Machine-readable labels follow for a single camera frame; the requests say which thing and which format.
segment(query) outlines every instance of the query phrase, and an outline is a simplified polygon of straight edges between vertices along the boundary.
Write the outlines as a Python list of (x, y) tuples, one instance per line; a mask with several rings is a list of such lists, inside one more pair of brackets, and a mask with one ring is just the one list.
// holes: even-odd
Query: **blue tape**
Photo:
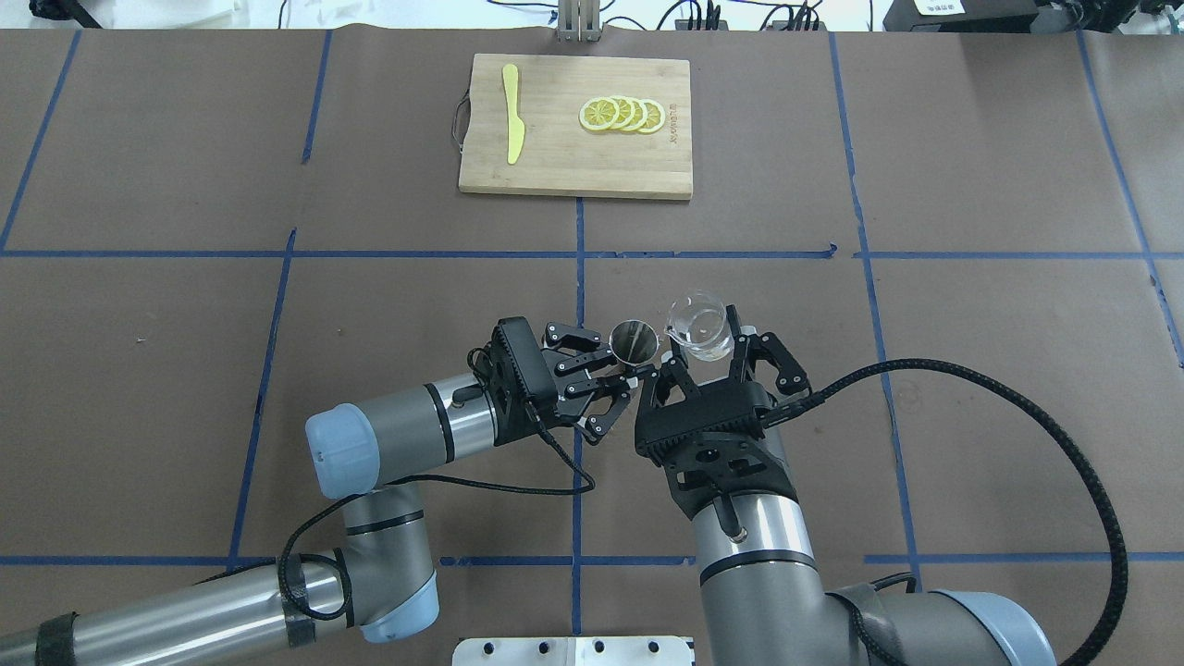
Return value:
[(829, 260), (837, 251), (838, 245), (830, 243), (825, 250), (601, 250), (585, 256), (592, 260)]
[(922, 252), (856, 252), (854, 258), (873, 260), (1074, 260), (1074, 261), (1114, 261), (1143, 260), (1143, 252), (964, 252), (964, 251), (922, 251)]
[[(851, 145), (851, 126), (847, 116), (847, 100), (843, 95), (843, 73), (838, 64), (838, 43), (835, 33), (828, 33), (830, 38), (830, 63), (835, 71), (835, 95), (838, 101), (838, 119), (843, 128), (843, 147), (847, 153), (847, 175), (851, 188), (851, 205), (855, 207), (855, 219), (858, 223), (860, 249), (863, 258), (863, 281), (868, 290), (868, 306), (871, 308), (871, 329), (876, 339), (876, 358), (883, 363), (888, 359), (884, 350), (883, 328), (880, 325), (880, 301), (876, 297), (875, 276), (871, 273), (870, 248), (868, 243), (868, 230), (863, 219), (863, 204), (860, 201), (860, 192), (855, 186), (855, 149)], [(900, 428), (896, 422), (896, 404), (893, 401), (892, 382), (888, 374), (880, 376), (880, 385), (883, 389), (884, 402), (888, 404), (888, 420), (892, 423), (892, 446), (896, 455), (896, 492), (900, 498), (900, 513), (905, 526), (905, 545), (909, 555), (909, 570), (916, 577), (918, 587), (921, 581), (921, 568), (916, 562), (916, 536), (913, 529), (913, 507), (908, 494), (908, 479), (905, 474), (905, 454), (900, 443)]]
[(321, 70), (316, 75), (316, 92), (313, 94), (313, 111), (308, 116), (308, 134), (304, 135), (304, 152), (300, 164), (308, 164), (313, 156), (313, 139), (316, 136), (316, 116), (321, 113), (321, 92), (324, 90), (324, 71), (329, 69), (329, 46), (333, 44), (333, 31), (324, 31), (324, 45), (321, 46)]
[[(584, 198), (575, 198), (575, 326), (584, 327)], [(573, 437), (573, 459), (577, 467), (584, 465), (584, 437), (579, 430)], [(579, 488), (584, 480), (572, 472), (572, 488)], [(584, 497), (572, 495), (572, 635), (584, 633), (583, 588), (584, 576), (580, 558), (584, 550)]]
[(226, 566), (225, 557), (152, 555), (0, 555), (4, 566)]
[[(442, 557), (440, 566), (572, 566), (566, 555)], [(693, 555), (583, 555), (580, 566), (691, 566)]]
[(78, 41), (82, 40), (81, 30), (76, 30), (70, 40), (70, 49), (66, 51), (66, 59), (62, 63), (62, 71), (58, 72), (58, 83), (50, 95), (50, 103), (45, 107), (45, 115), (41, 117), (41, 127), (37, 129), (37, 137), (33, 139), (33, 148), (28, 152), (28, 160), (25, 161), (25, 171), (20, 174), (17, 184), (17, 192), (12, 196), (12, 205), (8, 206), (8, 217), (5, 218), (4, 230), (0, 231), (0, 251), (8, 244), (8, 236), (12, 233), (12, 225), (17, 222), (17, 211), (20, 210), (20, 201), (25, 198), (25, 187), (28, 186), (28, 177), (33, 173), (33, 165), (37, 164), (37, 155), (41, 152), (41, 142), (45, 141), (45, 133), (50, 129), (50, 120), (53, 119), (53, 110), (58, 107), (58, 97), (66, 84), (66, 75), (70, 73), (70, 65), (73, 63), (75, 53), (78, 52)]
[(1154, 282), (1156, 297), (1159, 300), (1159, 310), (1164, 315), (1164, 324), (1167, 325), (1167, 335), (1172, 340), (1172, 347), (1176, 350), (1176, 363), (1179, 367), (1184, 367), (1184, 344), (1180, 341), (1179, 328), (1176, 326), (1176, 318), (1172, 316), (1171, 305), (1167, 303), (1167, 296), (1164, 294), (1164, 281), (1159, 278), (1159, 270), (1156, 268), (1156, 260), (1151, 254), (1151, 245), (1147, 243), (1147, 233), (1143, 228), (1143, 219), (1139, 217), (1139, 209), (1134, 205), (1134, 198), (1131, 196), (1131, 186), (1126, 180), (1126, 171), (1122, 168), (1122, 161), (1118, 158), (1118, 148), (1114, 147), (1114, 137), (1111, 136), (1109, 122), (1106, 120), (1106, 111), (1102, 110), (1101, 97), (1098, 96), (1098, 87), (1094, 84), (1094, 69), (1089, 64), (1089, 51), (1086, 49), (1086, 37), (1081, 30), (1077, 30), (1077, 51), (1081, 53), (1081, 66), (1086, 72), (1086, 84), (1089, 87), (1089, 97), (1094, 102), (1094, 111), (1098, 114), (1098, 123), (1102, 129), (1102, 139), (1106, 140), (1106, 149), (1109, 152), (1111, 162), (1114, 165), (1114, 173), (1118, 175), (1119, 187), (1122, 190), (1122, 199), (1126, 201), (1126, 210), (1131, 214), (1131, 223), (1134, 225), (1134, 233), (1139, 238), (1139, 248), (1143, 249), (1144, 260), (1147, 262), (1147, 271), (1151, 274), (1151, 280)]
[(297, 258), (573, 260), (564, 250), (297, 250)]
[(176, 258), (176, 260), (233, 260), (279, 258), (283, 250), (6, 250), (5, 257), (27, 258)]
[(292, 265), (292, 248), (296, 246), (296, 230), (288, 235), (288, 246), (284, 249), (284, 264), (279, 269), (279, 287), (276, 289), (276, 305), (271, 310), (271, 328), (268, 332), (268, 351), (263, 357), (263, 373), (259, 377), (259, 393), (255, 401), (255, 418), (251, 422), (251, 440), (246, 447), (246, 462), (243, 465), (243, 484), (238, 491), (238, 507), (234, 511), (234, 529), (230, 537), (230, 551), (226, 556), (226, 570), (238, 565), (238, 547), (243, 540), (243, 524), (246, 520), (246, 500), (251, 494), (251, 479), (255, 475), (255, 455), (259, 448), (259, 431), (263, 427), (263, 406), (268, 399), (268, 385), (271, 382), (271, 361), (276, 356), (276, 339), (279, 335), (279, 318), (284, 312), (284, 296), (288, 293), (288, 274)]
[[(1131, 562), (1184, 562), (1184, 552), (1128, 552)], [(908, 555), (866, 555), (864, 564), (1038, 564), (1042, 562), (1109, 562), (1108, 552), (946, 552)]]

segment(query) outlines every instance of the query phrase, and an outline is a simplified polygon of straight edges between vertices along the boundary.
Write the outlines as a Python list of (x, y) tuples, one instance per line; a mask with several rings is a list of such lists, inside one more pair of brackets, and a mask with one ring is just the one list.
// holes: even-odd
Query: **black tape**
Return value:
[(713, 562), (699, 575), (699, 584), (702, 585), (708, 578), (721, 571), (744, 566), (745, 564), (755, 564), (757, 562), (796, 562), (805, 564), (811, 569), (818, 568), (812, 557), (796, 550), (752, 550), (748, 552), (738, 552)]
[(371, 532), (378, 532), (379, 530), (386, 530), (388, 527), (398, 527), (399, 525), (406, 525), (412, 520), (419, 520), (423, 517), (424, 517), (424, 511), (419, 510), (414, 513), (408, 513), (406, 515), (400, 515), (398, 518), (391, 518), (390, 520), (379, 520), (378, 523), (358, 525), (355, 527), (346, 527), (346, 536), (355, 537), (358, 534), (368, 534)]
[[(301, 566), (301, 557), (292, 555), (287, 562), (281, 563), (288, 572), (288, 587), (291, 588), (292, 596), (304, 600), (304, 604), (311, 608), (308, 598), (308, 587), (304, 583), (304, 568)], [(316, 620), (304, 615), (283, 595), (279, 596), (284, 609), (284, 627), (288, 629), (288, 647), (301, 647), (316, 642)]]
[[(881, 647), (887, 649), (896, 659), (905, 661), (905, 648), (900, 643), (896, 634), (896, 626), (888, 617), (888, 611), (880, 603), (880, 594), (871, 583), (857, 583), (834, 591), (826, 593), (830, 596), (843, 600), (848, 606), (858, 609), (863, 616), (863, 628)], [(883, 660), (868, 653), (870, 666), (883, 666)]]
[(432, 403), (436, 404), (436, 416), (440, 420), (440, 431), (444, 433), (444, 450), (448, 453), (444, 462), (452, 462), (456, 460), (456, 442), (452, 441), (452, 425), (448, 422), (448, 410), (444, 409), (444, 401), (440, 399), (440, 392), (436, 389), (436, 384), (424, 384), (424, 388), (432, 396)]
[(77, 613), (66, 613), (41, 622), (37, 628), (37, 666), (77, 666), (73, 654), (73, 621)]

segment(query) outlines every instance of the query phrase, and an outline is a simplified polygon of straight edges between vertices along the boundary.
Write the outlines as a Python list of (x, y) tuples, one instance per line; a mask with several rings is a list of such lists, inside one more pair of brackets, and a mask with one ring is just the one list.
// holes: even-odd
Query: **light blue cap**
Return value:
[(432, 577), (411, 598), (369, 625), (362, 625), (362, 635), (369, 642), (397, 641), (431, 627), (439, 614), (440, 600), (436, 593), (436, 572), (432, 571)]
[(362, 410), (349, 403), (304, 423), (321, 492), (329, 499), (367, 493), (378, 485), (378, 437)]
[(1048, 636), (1018, 603), (991, 593), (933, 591), (957, 601), (978, 617), (1011, 666), (1056, 666)]

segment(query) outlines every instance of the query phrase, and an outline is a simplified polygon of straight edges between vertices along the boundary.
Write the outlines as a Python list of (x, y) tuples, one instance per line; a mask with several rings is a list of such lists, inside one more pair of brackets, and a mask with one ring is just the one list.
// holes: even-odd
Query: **lemon slice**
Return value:
[(645, 126), (645, 120), (650, 117), (650, 110), (645, 107), (645, 104), (642, 103), (641, 100), (637, 100), (635, 97), (630, 97), (629, 103), (632, 104), (633, 108), (637, 110), (637, 117), (633, 119), (633, 122), (620, 128), (620, 130), (637, 132), (638, 129)]
[(617, 103), (617, 120), (612, 123), (612, 129), (620, 129), (625, 126), (632, 124), (633, 120), (637, 119), (637, 108), (630, 103), (631, 97), (625, 97), (623, 95), (613, 95), (612, 101)]
[(638, 102), (645, 108), (646, 114), (645, 121), (637, 128), (637, 133), (654, 134), (662, 129), (665, 126), (665, 107), (654, 100), (639, 100)]
[(611, 97), (593, 97), (580, 107), (580, 124), (591, 132), (604, 132), (617, 122), (620, 107)]

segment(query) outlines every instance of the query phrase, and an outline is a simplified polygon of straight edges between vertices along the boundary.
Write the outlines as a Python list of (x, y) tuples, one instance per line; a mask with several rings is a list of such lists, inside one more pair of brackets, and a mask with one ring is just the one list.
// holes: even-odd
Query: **cutting board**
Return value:
[[(522, 154), (507, 161), (502, 68), (519, 69)], [(592, 97), (650, 98), (667, 109), (654, 134), (588, 132), (580, 107)], [(643, 58), (510, 56), (472, 58), (469, 130), (461, 191), (628, 199), (690, 199), (690, 63)]]

